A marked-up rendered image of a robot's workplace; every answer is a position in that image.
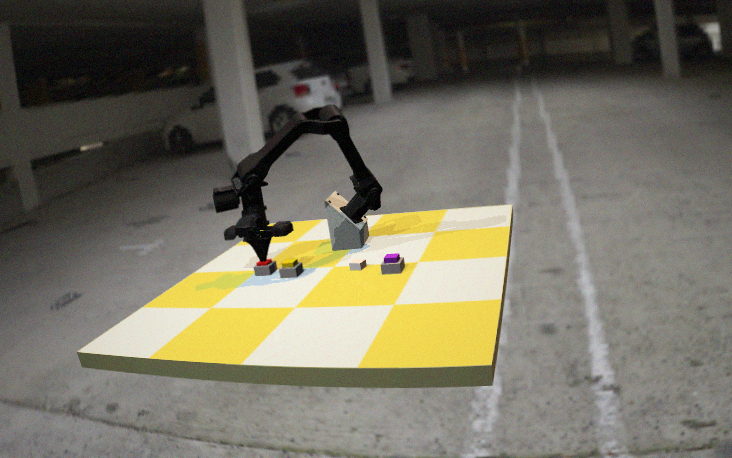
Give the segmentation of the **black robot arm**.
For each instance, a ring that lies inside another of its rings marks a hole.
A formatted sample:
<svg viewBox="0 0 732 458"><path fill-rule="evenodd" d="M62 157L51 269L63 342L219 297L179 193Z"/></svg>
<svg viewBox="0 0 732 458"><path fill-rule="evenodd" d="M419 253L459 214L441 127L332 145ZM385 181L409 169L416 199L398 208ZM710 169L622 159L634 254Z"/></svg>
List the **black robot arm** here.
<svg viewBox="0 0 732 458"><path fill-rule="evenodd" d="M293 114L259 151L241 160L231 179L232 185L213 189L216 212L238 209L240 197L243 208L264 203L261 187L268 186L264 179L270 166L305 133L332 136L353 170L353 175L349 178L353 182L356 194L346 206L339 209L355 224L363 221L362 217L369 209L374 211L379 209L383 189L361 159L350 138L347 120L342 112L335 104L327 104ZM246 215L242 215L235 225L239 238L250 238L255 231L264 226L261 215L255 210L252 209L252 213L249 214L246 210L242 210Z"/></svg>

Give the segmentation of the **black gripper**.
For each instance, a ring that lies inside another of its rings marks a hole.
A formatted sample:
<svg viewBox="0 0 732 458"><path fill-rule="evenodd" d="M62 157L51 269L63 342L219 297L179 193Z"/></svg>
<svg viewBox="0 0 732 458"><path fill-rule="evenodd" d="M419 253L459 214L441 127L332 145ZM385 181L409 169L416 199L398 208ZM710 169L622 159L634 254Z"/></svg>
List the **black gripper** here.
<svg viewBox="0 0 732 458"><path fill-rule="evenodd" d="M243 208L243 210L246 210L247 214L252 213L252 209L256 209L259 212L263 219L264 226L261 227L259 231L255 231L255 234L252 237L243 237L244 240L242 241L252 246L253 251L257 254L258 258L262 262L267 260L271 238L273 236L287 236L294 231L294 227L291 221L280 221L272 226L268 226L269 220L267 220L265 212L265 210L267 209L267 205L264 205L264 203L249 208ZM238 235L235 229L235 225L227 228L224 232L224 237L226 241L235 240L237 236Z"/></svg>

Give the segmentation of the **red button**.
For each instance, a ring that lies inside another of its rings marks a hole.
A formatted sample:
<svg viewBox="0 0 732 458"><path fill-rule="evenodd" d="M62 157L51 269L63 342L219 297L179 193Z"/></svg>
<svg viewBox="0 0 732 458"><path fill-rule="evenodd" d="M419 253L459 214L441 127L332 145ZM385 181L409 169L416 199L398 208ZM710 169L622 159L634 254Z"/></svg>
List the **red button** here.
<svg viewBox="0 0 732 458"><path fill-rule="evenodd" d="M258 261L254 266L255 276L272 275L277 270L276 261L267 259L266 261Z"/></svg>

